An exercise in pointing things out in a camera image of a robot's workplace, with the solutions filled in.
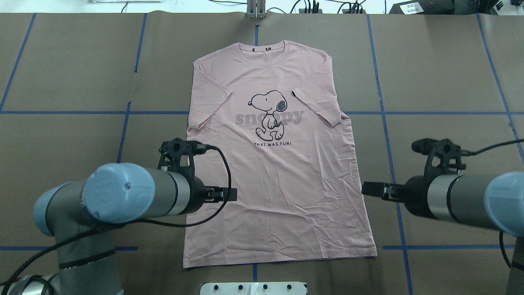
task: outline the blue tape line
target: blue tape line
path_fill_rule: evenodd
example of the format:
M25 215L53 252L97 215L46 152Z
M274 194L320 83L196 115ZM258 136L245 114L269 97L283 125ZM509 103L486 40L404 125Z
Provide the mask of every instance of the blue tape line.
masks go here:
M144 13L142 20L142 31L140 32L140 41L138 42L138 50L136 51L135 72L138 72L138 61L140 60L140 51L142 50L142 41L144 40L144 31L146 30L147 13Z
M189 111L132 111L132 115L188 115Z
M258 46L258 27L260 25L255 26L255 46Z
M504 245L506 249L515 249L515 245ZM382 250L402 250L402 246L382 246ZM406 246L407 250L491 250L500 249L500 245L424 245Z
M188 111L0 111L0 114L31 115L188 115Z
M505 112L385 112L386 115L506 115Z
M382 112L367 112L367 111L363 111L363 112L359 112L359 111L355 111L355 112L344 112L346 115L382 115Z
M43 251L48 246L0 246L0 251ZM116 247L117 251L138 251L138 247Z
M479 13L477 13L477 21L478 21L478 27L481 31L482 43L484 43L484 49L486 50L486 55L488 57L489 65L492 68L493 76L495 77L495 82L497 82L498 92L500 93L500 98L502 98L504 109L506 110L506 114L508 115L508 120L509 120L509 124L511 125L511 131L513 133L513 137L517 140L519 139L519 136L517 135L517 131L515 130L515 125L513 124L513 119L511 118L511 114L509 112L508 103L506 101L506 97L504 96L504 92L502 91L502 86L500 85L500 80L498 79L497 70L495 69L495 65L493 64L491 54L489 53L488 44L486 42L486 36L484 35L484 28L482 27L481 15ZM524 152L522 151L522 146L520 145L520 143L517 143L517 147L519 149L520 159L522 160L522 163L524 164Z
M377 111L349 111L347 115L382 115ZM0 114L32 115L125 115L126 111L0 111ZM189 111L130 111L131 115L188 115ZM393 112L384 111L385 115L507 115L505 112ZM524 115L524 112L510 112L511 115Z
M1 114L31 115L125 115L124 111L1 111Z
M258 282L257 264L253 264L253 282Z
M378 79L377 55L375 53L375 42L373 41L373 30L371 27L371 18L369 17L369 14L367 14L366 17L367 17L367 27L369 30L369 41L371 42L371 53L373 55L373 66L375 67L375 78L377 82L377 91L378 91L378 96L379 96L379 101L380 101L382 124L384 125L384 135L386 137L386 147L388 150L389 169L390 169L390 173L391 173L393 182L396 183L397 180L395 177L395 168L393 166L393 156L391 153L391 145L389 142L389 133L388 133L388 126L387 126L387 121L386 121L386 110L384 108L384 100L382 97L382 87L380 86L380 81ZM404 227L402 224L402 213L400 211L400 204L397 204L397 219L398 219L398 227L400 229L400 240L402 242L402 254L404 256L404 268L406 270L406 280L408 283L408 292L409 292L409 295L413 295L413 285L411 283L411 271L409 269L408 251L406 249L406 238L404 236Z
M4 96L2 97L2 102L0 102L0 111L2 111L2 109L4 108L5 100L7 99L7 94L9 93L9 89L11 88L11 83L13 82L13 78L15 77L16 69L18 68L18 63L20 62L20 58L22 57L22 52L24 52L24 48L26 47L27 39L29 38L29 33L31 33L32 26L35 23L35 17L36 17L36 13L33 13L31 22L29 23L29 27L27 28L26 37L24 38L24 41L22 42L22 46L20 47L20 51L18 52L18 57L16 58L15 65L13 66L13 70L11 71L11 76L9 77L9 81L7 82L7 86L4 91Z
M118 148L118 157L116 162L120 163L122 161L122 149L124 148L124 140L126 139L127 132L127 121L129 120L129 111L131 110L131 102L127 103L126 118L124 119L124 127L122 128L122 137L120 137L120 147Z

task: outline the wrinkled fabric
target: wrinkled fabric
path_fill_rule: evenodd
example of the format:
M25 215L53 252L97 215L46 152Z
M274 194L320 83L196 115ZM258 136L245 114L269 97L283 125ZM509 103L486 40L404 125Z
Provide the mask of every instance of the wrinkled fabric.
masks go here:
M193 65L188 140L223 151L238 200L186 228L183 267L376 256L331 57L292 41L236 43ZM227 186L218 153L194 164L205 185Z

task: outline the cable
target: cable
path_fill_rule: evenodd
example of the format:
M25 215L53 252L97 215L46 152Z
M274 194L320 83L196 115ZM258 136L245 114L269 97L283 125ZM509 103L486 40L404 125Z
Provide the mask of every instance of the cable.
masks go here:
M245 4L245 5L247 5L247 3L244 3L244 2L218 1L218 0L208 0L208 1L211 1L211 2L217 2L217 3L233 3L233 4Z
M203 223L206 223L206 222L210 221L211 219L213 219L216 215L218 215L220 213L220 211L222 211L224 206L227 204L227 201L229 200L229 196L230 196L230 192L231 192L231 171L229 169L229 165L227 164L226 157L224 157L224 154L222 153L222 151L219 148L217 148L216 146L213 146L213 145L207 145L206 147L207 147L208 150L216 150L216 151L218 151L220 153L220 156L222 157L222 161L224 161L224 165L225 165L226 170L227 170L227 194L226 194L226 198L224 199L224 202L218 208L218 210L215 213L213 213L213 215L211 215L210 217L208 217L208 218L206 218L206 219L204 219L202 221L199 221L197 223L175 224L175 223L159 222L159 221L151 220L151 219L138 219L138 220L132 221L130 223L151 223L151 224L163 225L163 226L171 226L171 227L190 227L190 226L201 225Z
M499 146L508 145L508 144L514 144L514 143L519 143L519 142L524 142L524 139L517 139L517 140L511 140L511 141L497 143L497 144L485 147L485 148L483 148L481 150L478 150L476 152L470 152L470 151L462 150L462 154L461 155L462 156L474 156L474 155L478 155L480 153L484 153L485 151L489 151L491 149L497 148Z
M126 5L124 5L124 7L122 7L122 10L120 10L120 13L123 13L123 12L124 12L124 9L126 9L127 4L129 4L129 2L126 2Z
M40 294L46 294L47 290L49 290L50 295L54 295L54 288L51 285L51 282L42 278L42 276L31 276L29 280L27 281L26 288L29 286L31 282L39 282L43 285L42 292Z
M337 10L336 13L337 13L337 14L340 13L340 10L342 10L342 6L344 6L344 5L346 5L346 4L349 4L349 5L350 5L350 10L351 10L351 3L350 3L350 2L344 2L344 3L342 3L342 5L339 7L339 9Z
M278 7L271 7L271 8L268 9L267 11L270 11L271 9L278 9L278 10L282 11L283 13L286 13L284 10L282 10L282 9L280 9L280 8L278 8Z
M300 2L300 0L297 0L295 2L295 4L293 4L293 7L291 8L291 11L289 13L293 13L293 9L295 8L295 6Z
M508 255L506 255L506 248L504 248L504 232L501 230L498 234L498 242L500 244L500 251L502 252L502 257L504 257L504 261L508 265L509 268L511 268L511 262L509 262Z
M33 255L31 258L29 258L26 262L24 262L12 275L11 277L5 281L5 287L4 287L4 290L2 290L2 295L7 295L7 292L9 290L9 288L11 287L11 285L13 284L13 282L15 282L16 278L22 273L22 271L24 271L24 269L26 269L31 263L33 263L35 260L37 260L38 258L44 256L45 254L51 252L51 251L54 251L64 245L67 245L71 242L74 242L76 240L79 240L79 239L82 239L82 238L85 238L85 237L89 237L89 236L92 236L92 235L96 235L100 233L100 231L94 229L94 230L90 230L90 231L86 231L85 233L81 233L81 234L78 234L74 237L71 237L69 239L66 239L66 240L63 240L62 242L60 243L56 243L54 244L53 246L50 246L48 247L47 249L45 250L42 250L40 251L39 253L36 253L35 255Z
M355 1L355 3L353 3L353 6L350 6L350 9L346 12L347 14L357 14L358 13L358 9L360 8L360 4L358 3L358 1Z

